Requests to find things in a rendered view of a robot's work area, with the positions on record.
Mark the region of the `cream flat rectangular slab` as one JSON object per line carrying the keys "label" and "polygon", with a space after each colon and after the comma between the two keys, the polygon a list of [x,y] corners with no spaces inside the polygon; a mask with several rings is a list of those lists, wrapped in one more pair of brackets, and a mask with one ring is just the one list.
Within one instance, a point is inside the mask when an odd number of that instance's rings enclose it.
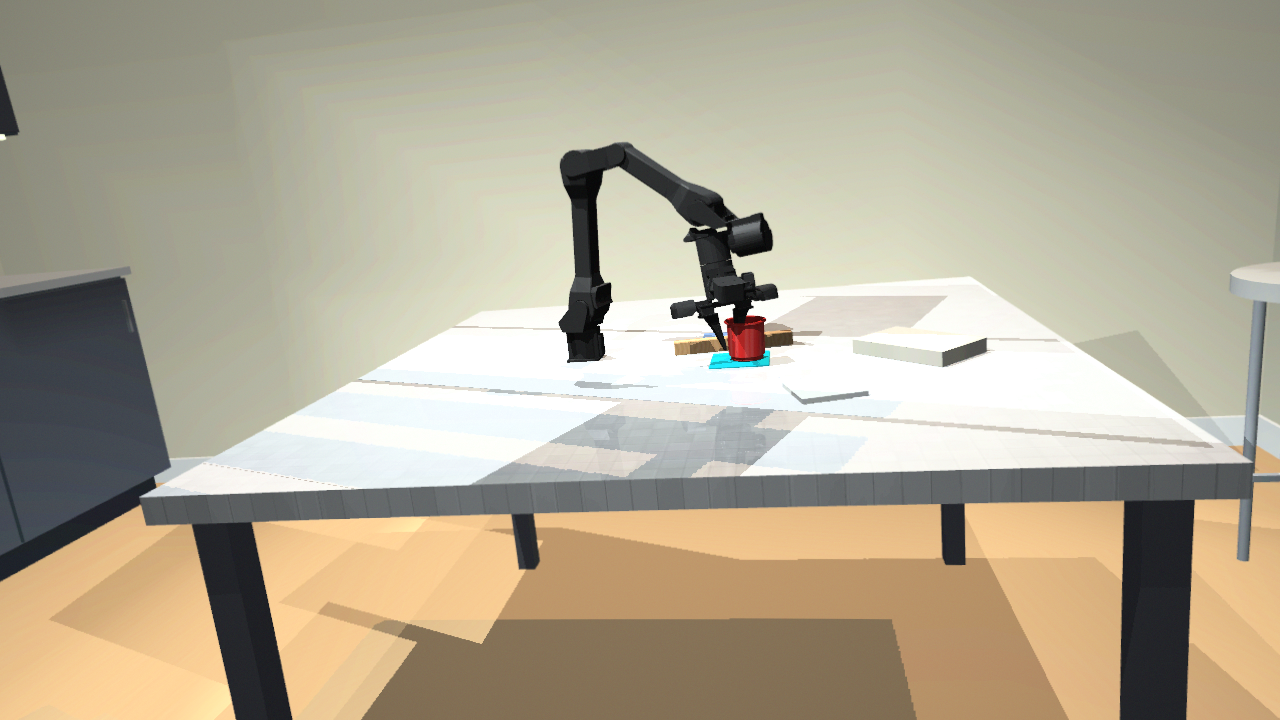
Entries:
{"label": "cream flat rectangular slab", "polygon": [[893,327],[852,340],[852,354],[947,366],[987,352],[987,337]]}

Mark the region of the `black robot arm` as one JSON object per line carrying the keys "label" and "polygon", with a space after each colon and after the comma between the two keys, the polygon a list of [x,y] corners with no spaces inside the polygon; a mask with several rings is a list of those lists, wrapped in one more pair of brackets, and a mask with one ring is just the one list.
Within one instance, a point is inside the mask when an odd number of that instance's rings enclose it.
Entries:
{"label": "black robot arm", "polygon": [[[695,241],[700,265],[730,260],[731,252],[745,258],[773,247],[772,232],[763,213],[739,219],[724,208],[719,193],[680,179],[632,143],[614,142],[602,149],[564,152],[561,176],[571,199],[575,263],[568,311],[558,322],[567,337],[567,363],[599,361],[605,354],[599,324],[613,300],[611,282],[605,283],[600,274],[596,196],[603,172],[617,167],[667,199],[689,224],[710,227],[704,231],[690,228],[684,238],[684,242]],[[724,227],[727,231],[716,231]],[[740,277],[735,269],[724,277],[709,273],[708,300],[716,299],[719,304],[745,301],[746,293],[755,290],[753,272]]]}

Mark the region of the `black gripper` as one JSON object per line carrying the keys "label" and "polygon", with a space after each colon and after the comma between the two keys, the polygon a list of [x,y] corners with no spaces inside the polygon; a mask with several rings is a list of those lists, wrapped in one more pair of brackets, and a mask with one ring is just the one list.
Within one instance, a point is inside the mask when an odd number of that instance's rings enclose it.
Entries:
{"label": "black gripper", "polygon": [[[701,268],[701,279],[703,279],[705,293],[707,293],[707,284],[708,284],[708,279],[709,279],[709,273],[710,273],[710,275],[716,275],[717,274],[718,277],[724,277],[724,275],[728,275],[728,272],[733,272],[732,260],[726,260],[726,261],[721,261],[721,263],[710,263],[710,264],[707,264],[707,265],[701,265],[700,268]],[[714,310],[716,310],[716,307],[722,307],[722,306],[727,306],[727,305],[732,305],[733,304],[735,305],[735,307],[732,307],[733,323],[745,323],[745,319],[748,316],[749,309],[754,307],[754,305],[751,305],[753,301],[756,302],[756,301],[767,301],[767,300],[772,300],[772,299],[780,299],[778,297],[778,291],[777,291],[777,288],[776,288],[776,286],[773,283],[771,283],[771,284],[759,284],[759,286],[755,286],[755,287],[756,287],[755,292],[748,292],[746,293],[746,300],[745,301],[733,301],[733,302],[730,302],[730,304],[719,304],[718,301],[717,302],[712,302],[714,299],[708,300],[708,293],[707,293],[707,300],[703,300],[703,301],[694,302],[694,299],[692,299],[692,300],[686,300],[686,301],[671,304],[671,306],[669,306],[671,316],[672,316],[672,319],[678,319],[678,318],[684,318],[684,316],[692,316],[695,313],[698,313],[699,314],[698,319],[704,319],[707,322],[707,324],[710,325],[710,329],[714,332],[714,334],[716,334],[717,340],[719,341],[722,348],[726,351],[727,347],[726,347],[726,342],[724,342],[724,334],[723,334],[722,328],[721,328],[721,322],[719,322],[718,313],[716,313]]]}

